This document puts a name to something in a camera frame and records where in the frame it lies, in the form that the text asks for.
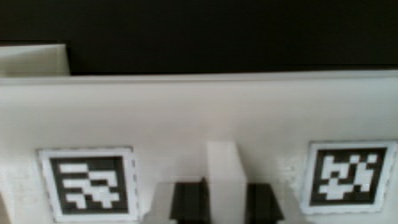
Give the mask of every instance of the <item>black and white square pattern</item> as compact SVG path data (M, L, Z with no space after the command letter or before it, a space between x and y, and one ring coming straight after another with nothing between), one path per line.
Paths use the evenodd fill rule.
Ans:
M134 221L131 149L44 149L38 158L54 221Z
M394 151L394 142L310 145L303 213L379 211Z

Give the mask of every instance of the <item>white wall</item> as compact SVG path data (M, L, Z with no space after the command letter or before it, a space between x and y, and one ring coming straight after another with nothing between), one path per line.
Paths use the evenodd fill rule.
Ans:
M209 140L236 141L248 180L271 183L284 223L395 223L395 165L379 213L303 216L298 211L308 141L398 139L395 76L372 72L379 78L317 79L326 74L360 72L284 74L273 80L246 74L3 84L0 189L12 224L53 223L38 148L132 146L145 213L156 184L205 175Z

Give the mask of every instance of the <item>white divider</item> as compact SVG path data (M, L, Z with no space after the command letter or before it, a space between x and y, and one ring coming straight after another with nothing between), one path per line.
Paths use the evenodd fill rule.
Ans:
M0 77L69 76L63 44L0 47Z
M3 206L1 194L0 194L0 223L8 224L8 215L6 215L5 206Z
M241 224L246 177L234 142L207 142L209 207L212 224Z

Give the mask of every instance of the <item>white plastic structure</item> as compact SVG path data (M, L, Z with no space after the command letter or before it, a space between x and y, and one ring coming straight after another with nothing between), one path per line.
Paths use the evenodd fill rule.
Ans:
M0 47L0 77L69 76L65 45Z
M207 172L211 223L241 224L246 177L234 142L207 143Z

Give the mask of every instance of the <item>white border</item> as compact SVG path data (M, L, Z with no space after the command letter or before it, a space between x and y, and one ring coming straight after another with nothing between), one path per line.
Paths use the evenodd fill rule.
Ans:
M49 158L72 157L122 157L124 179L125 179L125 195L127 195L127 214L79 214L63 215L58 203L58 193L53 180L53 169ZM136 198L136 183L134 183L134 167L132 167L132 149L127 147L116 148L81 148L81 149L42 149L38 150L38 160L42 165L42 175L49 194L49 204L53 210L54 222L90 222L90 221L138 221L138 198Z
M315 154L319 149L339 150L339 149L355 149L355 148L365 149L374 147L387 147L381 176L378 180L378 188L376 188L376 195L374 195L374 203L371 205L310 206L308 202L310 202L310 191L312 191L312 172L314 172ZM310 143L308 162L307 162L303 187L301 187L301 202L299 202L301 212L307 215L328 214L328 213L378 212L381 210L385 188L387 188L392 161L394 161L394 152L395 152L395 141Z

